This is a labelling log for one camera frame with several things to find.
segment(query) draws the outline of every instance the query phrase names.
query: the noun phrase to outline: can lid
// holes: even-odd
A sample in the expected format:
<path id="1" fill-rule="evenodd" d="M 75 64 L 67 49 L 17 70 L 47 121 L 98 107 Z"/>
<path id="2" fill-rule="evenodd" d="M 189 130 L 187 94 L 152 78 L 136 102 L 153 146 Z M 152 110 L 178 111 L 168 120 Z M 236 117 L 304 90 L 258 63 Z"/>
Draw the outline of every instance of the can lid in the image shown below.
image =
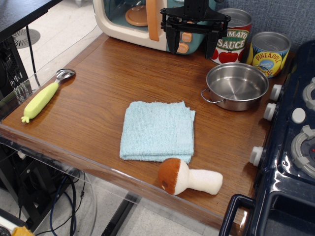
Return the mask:
<path id="1" fill-rule="evenodd" d="M 291 47 L 291 40 L 282 33 L 260 32 L 254 35 L 252 43 L 255 47 L 268 52 L 283 52 Z"/>
<path id="2" fill-rule="evenodd" d="M 252 23 L 252 16 L 248 12 L 241 9 L 224 8 L 218 12 L 231 17 L 231 21 L 228 23 L 229 28 L 244 27 Z"/>

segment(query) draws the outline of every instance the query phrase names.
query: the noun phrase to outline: orange handle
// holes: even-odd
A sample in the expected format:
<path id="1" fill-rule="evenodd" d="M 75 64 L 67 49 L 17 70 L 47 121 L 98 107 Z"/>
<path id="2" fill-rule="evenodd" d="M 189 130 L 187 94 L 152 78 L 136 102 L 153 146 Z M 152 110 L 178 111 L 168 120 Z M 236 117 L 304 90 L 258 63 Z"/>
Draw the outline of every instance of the orange handle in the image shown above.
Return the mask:
<path id="1" fill-rule="evenodd" d="M 159 12 L 157 6 L 158 2 L 162 2 L 161 0 L 146 0 L 147 5 L 147 21 L 148 21 L 148 30 L 149 30 L 149 38 L 154 41 L 159 41 L 158 38 L 158 30 L 160 23 L 162 21 L 162 15 Z"/>

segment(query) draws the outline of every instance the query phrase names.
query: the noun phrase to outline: wire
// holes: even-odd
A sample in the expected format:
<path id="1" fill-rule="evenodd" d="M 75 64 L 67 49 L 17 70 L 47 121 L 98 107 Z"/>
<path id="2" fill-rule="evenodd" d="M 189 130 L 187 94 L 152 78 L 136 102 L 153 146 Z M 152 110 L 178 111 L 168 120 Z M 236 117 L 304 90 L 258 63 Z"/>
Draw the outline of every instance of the wire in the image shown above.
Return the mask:
<path id="1" fill-rule="evenodd" d="M 96 222 L 96 215 L 97 215 L 97 201 L 96 201 L 96 194 L 95 194 L 95 191 L 94 191 L 94 188 L 93 188 L 93 185 L 91 183 L 91 180 L 89 178 L 88 175 L 86 175 L 86 178 L 87 178 L 87 181 L 89 182 L 90 186 L 91 186 L 91 190 L 92 190 L 92 195 L 93 195 L 93 204 L 94 204 L 94 207 L 93 207 L 93 219 L 92 219 L 92 224 L 91 224 L 91 228 L 90 228 L 90 232 L 89 232 L 89 236 L 92 235 L 93 233 L 93 230 L 94 230 L 94 226 L 95 226 L 95 222 Z"/>
<path id="2" fill-rule="evenodd" d="M 84 196 L 84 189 L 85 189 L 85 183 L 86 183 L 86 182 L 85 182 L 85 177 L 86 177 L 86 175 L 85 175 L 85 172 L 83 172 L 83 174 L 84 174 L 84 184 L 83 184 L 83 187 L 82 187 L 82 190 L 81 190 L 80 203 L 79 203 L 79 206 L 78 206 L 78 208 L 76 209 L 75 213 L 79 210 L 79 208 L 80 208 L 80 206 L 81 206 L 81 203 L 82 203 L 83 196 Z M 65 222 L 63 222 L 61 225 L 59 225 L 59 226 L 56 227 L 55 229 L 40 232 L 40 233 L 36 234 L 36 236 L 41 235 L 41 234 L 44 234 L 44 233 L 49 233 L 49 232 L 52 232 L 52 231 L 55 231 L 55 230 L 59 229 L 60 227 L 62 227 L 63 225 L 65 225 L 65 224 L 69 221 L 69 219 L 71 219 L 71 218 L 72 218 L 72 215 L 71 215 Z"/>
<path id="3" fill-rule="evenodd" d="M 11 153 L 10 155 L 6 156 L 4 159 L 2 159 L 2 160 L 0 161 L 0 163 L 1 163 L 2 161 L 5 161 L 6 159 L 8 159 L 9 157 L 11 157 L 12 155 L 16 154 L 17 152 L 18 152 L 18 151 L 14 151 L 14 152 Z"/>
<path id="4" fill-rule="evenodd" d="M 74 183 L 77 183 L 77 182 L 80 180 L 80 176 L 81 176 L 81 175 L 80 175 L 80 171 L 78 171 L 78 175 L 79 175 L 78 177 L 75 177 L 77 180 L 74 181 Z"/>
<path id="5" fill-rule="evenodd" d="M 63 180 L 62 180 L 61 184 L 59 185 L 59 188 L 58 188 L 58 190 L 56 192 L 55 199 L 54 199 L 54 202 L 53 202 L 53 206 L 52 206 L 51 211 L 50 211 L 49 223 L 50 223 L 51 232 L 53 233 L 54 236 L 57 236 L 57 234 L 55 233 L 55 231 L 53 229 L 53 212 L 54 212 L 55 204 L 57 202 L 57 198 L 58 198 L 58 195 L 60 193 L 61 187 L 63 186 L 63 184 L 64 184 L 64 182 L 66 181 L 67 178 L 72 181 L 71 177 L 68 176 L 68 175 L 63 178 Z M 74 225 L 75 219 L 74 218 L 75 218 L 76 194 L 75 194 L 74 184 L 71 184 L 71 185 L 72 185 L 72 190 L 73 190 L 73 207 L 72 207 L 72 215 L 71 215 L 70 236 L 73 236 L 73 234 L 75 232 L 75 225 Z"/>
<path id="6" fill-rule="evenodd" d="M 19 219 L 21 219 L 21 212 L 22 212 L 22 207 L 20 206 L 20 209 L 19 209 Z"/>
<path id="7" fill-rule="evenodd" d="M 30 47 L 30 53 L 31 53 L 31 64 L 33 66 L 33 72 L 34 72 L 35 80 L 36 80 L 37 85 L 40 86 L 40 83 L 39 83 L 37 75 L 36 75 L 35 61 L 34 61 L 34 55 L 33 55 L 33 49 L 32 49 L 32 42 L 31 42 L 31 37 L 30 37 L 29 26 L 26 26 L 26 34 L 28 36 L 28 41 L 29 41 L 29 47 Z"/>
<path id="8" fill-rule="evenodd" d="M 71 179 L 70 176 L 68 176 L 68 179 L 71 182 L 71 187 L 72 187 L 72 192 L 73 192 L 73 205 L 76 206 L 75 186 L 74 186 L 73 180 Z M 73 234 L 75 232 L 74 220 L 75 220 L 75 207 L 72 208 L 72 218 L 71 218 L 71 223 L 70 223 L 70 236 L 73 236 Z"/>
<path id="9" fill-rule="evenodd" d="M 70 205 L 71 205 L 71 207 L 72 207 L 72 209 L 73 209 L 73 208 L 74 208 L 74 205 L 73 205 L 73 202 L 72 202 L 70 196 L 69 196 L 66 192 L 64 192 L 64 194 L 65 194 L 66 197 L 68 198 L 68 200 L 69 200 L 69 202 L 70 202 Z M 56 230 L 56 229 L 53 229 L 53 230 L 50 230 L 49 232 L 52 232 L 54 235 L 56 235 L 55 230 Z"/>

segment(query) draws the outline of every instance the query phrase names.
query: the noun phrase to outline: toy stove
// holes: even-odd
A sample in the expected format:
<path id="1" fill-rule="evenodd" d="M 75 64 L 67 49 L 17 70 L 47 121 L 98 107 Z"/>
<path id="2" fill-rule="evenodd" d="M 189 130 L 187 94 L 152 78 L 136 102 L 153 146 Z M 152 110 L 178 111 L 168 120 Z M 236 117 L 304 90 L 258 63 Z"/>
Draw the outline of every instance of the toy stove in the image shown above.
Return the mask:
<path id="1" fill-rule="evenodd" d="M 315 235 L 315 41 L 302 45 L 283 86 L 275 85 L 264 118 L 272 122 L 264 147 L 254 147 L 255 196 L 236 194 L 220 235 L 238 207 L 249 209 L 244 235 Z"/>

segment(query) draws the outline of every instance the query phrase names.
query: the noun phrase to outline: blue fabric wall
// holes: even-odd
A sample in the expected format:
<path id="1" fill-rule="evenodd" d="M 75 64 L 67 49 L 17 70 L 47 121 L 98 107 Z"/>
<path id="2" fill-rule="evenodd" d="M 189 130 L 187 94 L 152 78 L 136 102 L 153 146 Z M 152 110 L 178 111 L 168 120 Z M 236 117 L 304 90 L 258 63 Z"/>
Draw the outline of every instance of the blue fabric wall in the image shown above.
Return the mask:
<path id="1" fill-rule="evenodd" d="M 292 40 L 291 51 L 315 40 L 315 0 L 225 0 L 216 10 L 238 8 L 253 17 L 251 38 L 258 32 L 285 33 Z"/>

